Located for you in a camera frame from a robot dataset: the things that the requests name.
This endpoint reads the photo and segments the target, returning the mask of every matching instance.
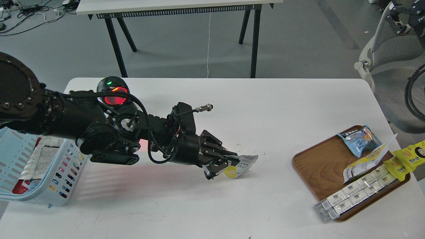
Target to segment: yellow package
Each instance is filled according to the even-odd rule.
[[[394,151],[397,159],[410,171],[414,171],[417,166],[425,163],[425,140],[407,148]]]
[[[405,166],[403,166],[403,164],[401,164],[400,161],[395,157],[392,157],[389,160],[384,161],[383,163],[385,165],[385,168],[391,173],[391,175],[398,179],[400,182],[404,181],[404,179],[406,178],[406,174],[411,172]]]

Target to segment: white table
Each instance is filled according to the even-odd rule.
[[[258,36],[260,31],[260,16],[262,4],[282,3],[283,0],[84,0],[76,10],[77,14],[87,14],[90,19],[93,14],[97,18],[105,19],[109,37],[112,42],[115,57],[122,77],[128,77],[124,60],[121,55],[118,40],[112,24],[112,18],[116,18],[120,24],[128,43],[133,52],[137,51],[136,45],[124,23],[123,17],[161,16],[174,14],[211,13],[218,11],[245,11],[242,22],[239,44],[244,42],[249,14],[254,10],[254,31],[252,38],[251,72],[250,77],[255,78],[257,66]]]
[[[76,78],[69,90],[96,89]],[[353,125],[388,126],[368,84],[357,79],[125,79],[148,113],[165,117],[178,101],[194,107],[197,133],[259,159],[238,179],[206,180],[202,169],[88,162],[64,207],[9,203],[1,238],[423,238],[425,197],[411,180],[346,222],[324,224],[292,157]],[[391,151],[399,149],[395,142]]]

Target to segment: wooden tray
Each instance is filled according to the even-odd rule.
[[[358,130],[362,127],[361,125],[356,125],[346,131]],[[379,167],[383,161],[392,157],[392,153],[387,152],[381,162],[370,171]],[[335,135],[296,154],[292,158],[292,165],[316,198],[321,201],[346,186],[344,185],[343,170],[356,160],[358,158],[350,151],[344,140],[340,136]],[[410,174],[407,174],[405,180],[402,182],[397,179],[377,194],[341,215],[336,221],[344,222],[348,220],[409,180]]]

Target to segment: light blue basket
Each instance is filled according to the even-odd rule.
[[[73,140],[66,139],[50,167],[35,189],[24,194],[12,193],[26,165],[38,136],[0,130],[0,200],[62,206],[72,190],[86,161]]]

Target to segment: cartoon face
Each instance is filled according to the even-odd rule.
[[[425,149],[419,147],[419,149],[417,150],[417,152],[419,154],[421,154],[422,156],[425,156]]]

